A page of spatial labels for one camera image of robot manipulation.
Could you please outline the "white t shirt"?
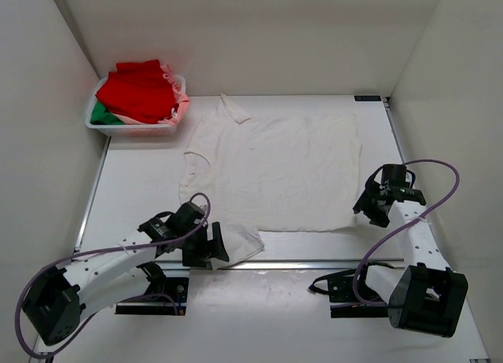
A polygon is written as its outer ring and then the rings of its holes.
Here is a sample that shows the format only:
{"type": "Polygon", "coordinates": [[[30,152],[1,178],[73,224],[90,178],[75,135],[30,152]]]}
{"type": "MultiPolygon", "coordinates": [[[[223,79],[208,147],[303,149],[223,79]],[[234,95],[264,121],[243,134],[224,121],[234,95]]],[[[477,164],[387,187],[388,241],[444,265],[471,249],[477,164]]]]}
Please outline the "white t shirt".
{"type": "Polygon", "coordinates": [[[196,193],[241,254],[265,232],[332,232],[356,223],[362,143],[353,115],[260,116],[222,96],[185,149],[182,202],[196,193]]]}

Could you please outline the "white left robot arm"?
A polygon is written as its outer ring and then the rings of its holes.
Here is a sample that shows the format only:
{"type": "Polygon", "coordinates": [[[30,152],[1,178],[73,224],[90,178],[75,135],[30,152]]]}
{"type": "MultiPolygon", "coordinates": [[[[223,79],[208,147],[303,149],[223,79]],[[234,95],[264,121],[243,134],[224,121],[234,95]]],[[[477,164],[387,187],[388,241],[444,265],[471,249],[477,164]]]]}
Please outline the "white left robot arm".
{"type": "Polygon", "coordinates": [[[211,259],[229,261],[219,222],[207,223],[204,211],[186,202],[140,224],[118,251],[51,266],[35,279],[21,309],[51,347],[106,307],[131,299],[167,303],[172,298],[164,288],[167,278],[155,261],[176,249],[189,268],[207,269],[211,259]]]}

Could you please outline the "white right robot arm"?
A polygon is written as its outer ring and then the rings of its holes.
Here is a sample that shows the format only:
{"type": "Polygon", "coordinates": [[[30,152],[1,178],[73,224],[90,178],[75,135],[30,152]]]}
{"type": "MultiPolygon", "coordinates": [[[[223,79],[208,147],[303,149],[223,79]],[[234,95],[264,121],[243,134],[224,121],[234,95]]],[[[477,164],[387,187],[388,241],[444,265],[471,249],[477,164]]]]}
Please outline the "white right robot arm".
{"type": "Polygon", "coordinates": [[[442,256],[428,215],[459,185],[453,184],[440,201],[428,206],[414,186],[415,178],[407,164],[388,163],[365,182],[353,212],[362,213],[374,226],[393,230],[364,255],[352,290],[361,305],[385,308],[393,328],[450,338],[458,325],[468,281],[442,256]],[[394,237],[402,249],[404,270],[370,262],[373,253],[394,237]]]}

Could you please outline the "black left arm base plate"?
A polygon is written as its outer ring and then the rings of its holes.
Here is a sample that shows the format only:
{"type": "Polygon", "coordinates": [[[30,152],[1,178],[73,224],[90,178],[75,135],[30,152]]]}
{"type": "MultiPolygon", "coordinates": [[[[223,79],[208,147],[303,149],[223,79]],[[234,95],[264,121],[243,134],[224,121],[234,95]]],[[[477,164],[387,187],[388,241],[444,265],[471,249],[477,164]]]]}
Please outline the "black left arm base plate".
{"type": "Polygon", "coordinates": [[[136,316],[185,316],[189,294],[189,272],[163,270],[164,279],[150,285],[146,295],[115,305],[115,314],[136,316]]]}

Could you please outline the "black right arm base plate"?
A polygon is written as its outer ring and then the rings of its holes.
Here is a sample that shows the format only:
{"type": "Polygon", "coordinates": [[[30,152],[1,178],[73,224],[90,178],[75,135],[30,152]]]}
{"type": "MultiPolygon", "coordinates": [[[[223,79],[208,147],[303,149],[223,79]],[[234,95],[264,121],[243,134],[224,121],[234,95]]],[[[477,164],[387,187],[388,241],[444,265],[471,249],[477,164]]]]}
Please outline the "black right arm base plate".
{"type": "Polygon", "coordinates": [[[387,308],[362,304],[353,291],[356,269],[329,273],[313,280],[308,292],[329,297],[332,319],[388,318],[387,308]]]}

